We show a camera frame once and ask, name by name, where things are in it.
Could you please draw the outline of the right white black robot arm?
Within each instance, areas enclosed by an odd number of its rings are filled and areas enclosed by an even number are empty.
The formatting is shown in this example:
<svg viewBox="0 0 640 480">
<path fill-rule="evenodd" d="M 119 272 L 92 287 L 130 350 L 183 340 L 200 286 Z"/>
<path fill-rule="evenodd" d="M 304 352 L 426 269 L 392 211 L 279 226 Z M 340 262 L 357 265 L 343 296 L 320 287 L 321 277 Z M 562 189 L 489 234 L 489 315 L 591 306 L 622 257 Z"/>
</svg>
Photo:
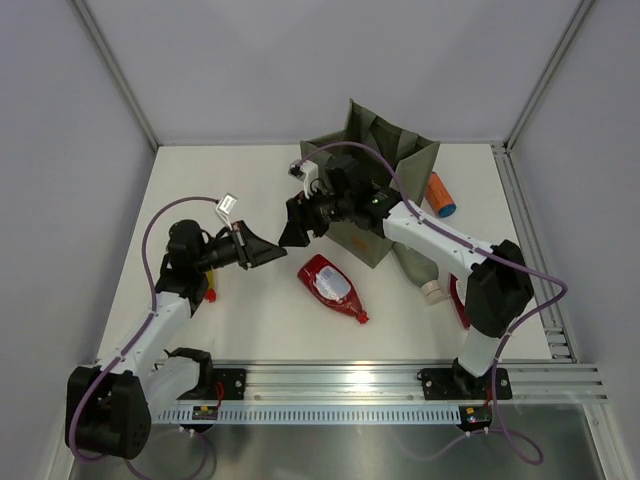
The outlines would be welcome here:
<svg viewBox="0 0 640 480">
<path fill-rule="evenodd" d="M 533 297 L 520 247 L 509 240 L 492 245 L 463 236 L 425 214 L 399 185 L 376 185 L 350 155 L 331 158 L 323 171 L 311 161 L 298 160 L 288 173 L 303 189 L 286 202 L 280 246 L 304 248 L 331 225 L 349 222 L 445 267 L 465 290 L 469 322 L 451 367 L 451 382 L 462 398 L 484 390 L 502 337 Z"/>
</svg>

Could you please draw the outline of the green bottle beige cap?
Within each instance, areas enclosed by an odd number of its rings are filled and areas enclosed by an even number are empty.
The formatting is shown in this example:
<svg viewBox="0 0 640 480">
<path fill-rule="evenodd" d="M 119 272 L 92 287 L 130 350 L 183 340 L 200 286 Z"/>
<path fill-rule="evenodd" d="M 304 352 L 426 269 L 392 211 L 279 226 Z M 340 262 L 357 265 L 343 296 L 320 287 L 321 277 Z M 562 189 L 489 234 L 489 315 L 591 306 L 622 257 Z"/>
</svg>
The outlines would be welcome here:
<svg viewBox="0 0 640 480">
<path fill-rule="evenodd" d="M 423 294 L 428 305 L 447 299 L 439 283 L 439 268 L 431 259 L 400 243 L 392 245 L 392 252 L 405 277 Z"/>
</svg>

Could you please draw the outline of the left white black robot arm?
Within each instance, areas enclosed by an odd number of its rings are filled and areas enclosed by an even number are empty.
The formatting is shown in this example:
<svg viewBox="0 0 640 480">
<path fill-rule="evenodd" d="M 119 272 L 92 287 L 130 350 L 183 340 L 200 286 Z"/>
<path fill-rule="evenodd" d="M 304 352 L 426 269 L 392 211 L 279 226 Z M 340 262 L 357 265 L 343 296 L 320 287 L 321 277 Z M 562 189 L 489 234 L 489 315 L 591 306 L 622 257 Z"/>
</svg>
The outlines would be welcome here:
<svg viewBox="0 0 640 480">
<path fill-rule="evenodd" d="M 209 353 L 179 349 L 156 362 L 203 302 L 209 271 L 237 264 L 256 268 L 286 256 L 284 248 L 237 221 L 210 237 L 194 220 L 169 229 L 151 304 L 121 343 L 93 366 L 79 366 L 67 382 L 65 442 L 86 461 L 131 460 L 144 448 L 153 420 L 183 394 L 200 399 L 215 385 Z"/>
</svg>

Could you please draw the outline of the yellow bottle red cap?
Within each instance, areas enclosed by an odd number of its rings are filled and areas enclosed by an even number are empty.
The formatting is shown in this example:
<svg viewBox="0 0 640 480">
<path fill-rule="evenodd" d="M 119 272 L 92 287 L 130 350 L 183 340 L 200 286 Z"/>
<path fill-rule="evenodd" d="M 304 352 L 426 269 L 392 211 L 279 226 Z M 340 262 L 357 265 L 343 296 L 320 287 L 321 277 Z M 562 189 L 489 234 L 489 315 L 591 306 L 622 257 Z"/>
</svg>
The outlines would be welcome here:
<svg viewBox="0 0 640 480">
<path fill-rule="evenodd" d="M 209 303 L 213 303 L 217 300 L 217 292 L 216 292 L 216 281 L 215 281 L 215 270 L 209 270 L 206 273 L 206 279 L 207 279 L 207 290 L 204 296 L 204 299 L 209 302 Z"/>
</svg>

